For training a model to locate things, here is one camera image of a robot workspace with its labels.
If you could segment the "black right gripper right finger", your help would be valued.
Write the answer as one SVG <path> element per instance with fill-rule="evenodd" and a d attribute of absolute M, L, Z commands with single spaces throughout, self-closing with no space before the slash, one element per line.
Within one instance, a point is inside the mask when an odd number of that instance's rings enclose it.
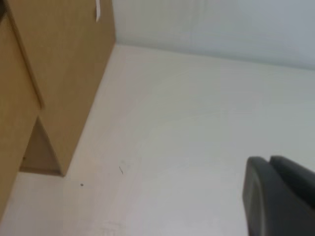
<path fill-rule="evenodd" d="M 309 207 L 314 209 L 315 173 L 282 156 L 271 156 L 269 163 L 273 166 L 290 190 Z"/>

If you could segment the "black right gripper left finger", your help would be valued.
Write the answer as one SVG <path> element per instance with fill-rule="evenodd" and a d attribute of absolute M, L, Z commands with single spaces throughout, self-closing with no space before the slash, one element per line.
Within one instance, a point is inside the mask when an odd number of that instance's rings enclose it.
<path fill-rule="evenodd" d="M 313 236 L 315 209 L 290 190 L 269 161 L 250 157 L 246 163 L 242 197 L 248 234 Z"/>

